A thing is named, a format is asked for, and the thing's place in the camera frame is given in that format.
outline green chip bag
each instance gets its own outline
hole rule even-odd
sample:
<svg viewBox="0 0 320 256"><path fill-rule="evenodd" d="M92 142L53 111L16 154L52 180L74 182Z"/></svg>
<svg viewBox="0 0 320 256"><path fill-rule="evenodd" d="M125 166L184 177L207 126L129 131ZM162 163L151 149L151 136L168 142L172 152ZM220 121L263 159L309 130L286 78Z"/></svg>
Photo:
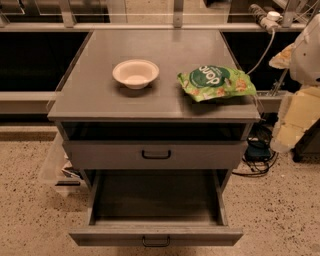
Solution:
<svg viewBox="0 0 320 256"><path fill-rule="evenodd" d="M197 102L256 94L250 77L232 68L202 66L191 73L178 74L178 80L184 91Z"/></svg>

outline white bowl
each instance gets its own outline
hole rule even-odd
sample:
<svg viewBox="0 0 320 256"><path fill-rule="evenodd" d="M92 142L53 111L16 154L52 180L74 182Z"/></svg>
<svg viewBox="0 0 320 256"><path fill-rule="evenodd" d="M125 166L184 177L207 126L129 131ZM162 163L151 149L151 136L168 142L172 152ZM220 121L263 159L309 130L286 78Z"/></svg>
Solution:
<svg viewBox="0 0 320 256"><path fill-rule="evenodd" d="M113 78L131 89L142 89L159 75L156 64L147 60L128 60L118 64Z"/></svg>

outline speckled floor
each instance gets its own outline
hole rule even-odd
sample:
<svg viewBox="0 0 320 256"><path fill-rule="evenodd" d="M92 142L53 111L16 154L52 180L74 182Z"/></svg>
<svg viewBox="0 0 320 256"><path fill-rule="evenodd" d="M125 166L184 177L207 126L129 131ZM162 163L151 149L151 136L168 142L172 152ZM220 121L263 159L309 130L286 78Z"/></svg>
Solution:
<svg viewBox="0 0 320 256"><path fill-rule="evenodd" d="M53 137L1 133L1 256L320 255L320 159L294 163L288 154L265 177L231 177L223 195L229 226L244 231L233 247L78 247L68 230L86 225L87 196L62 197L38 180Z"/></svg>

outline cabinet top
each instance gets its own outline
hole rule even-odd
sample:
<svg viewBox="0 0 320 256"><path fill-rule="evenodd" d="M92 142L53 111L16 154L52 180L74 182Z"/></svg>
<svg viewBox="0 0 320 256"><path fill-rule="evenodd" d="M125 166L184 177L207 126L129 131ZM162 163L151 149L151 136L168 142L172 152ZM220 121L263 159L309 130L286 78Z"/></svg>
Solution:
<svg viewBox="0 0 320 256"><path fill-rule="evenodd" d="M112 77L129 59L146 59L159 77L141 90L128 89ZM235 68L219 31L99 30L83 48L48 118L55 121L219 121L259 119L250 97L195 103L184 94L177 74L203 65Z"/></svg>

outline open drawer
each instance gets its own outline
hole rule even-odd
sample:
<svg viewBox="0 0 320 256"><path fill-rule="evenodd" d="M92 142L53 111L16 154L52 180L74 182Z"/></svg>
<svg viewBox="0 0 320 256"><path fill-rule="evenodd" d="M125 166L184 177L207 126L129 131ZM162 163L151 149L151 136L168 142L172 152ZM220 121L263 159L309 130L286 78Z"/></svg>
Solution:
<svg viewBox="0 0 320 256"><path fill-rule="evenodd" d="M89 204L89 226L70 231L80 246L231 246L242 236L211 170L101 170Z"/></svg>
<svg viewBox="0 0 320 256"><path fill-rule="evenodd" d="M65 141L77 169L235 169L246 141Z"/></svg>

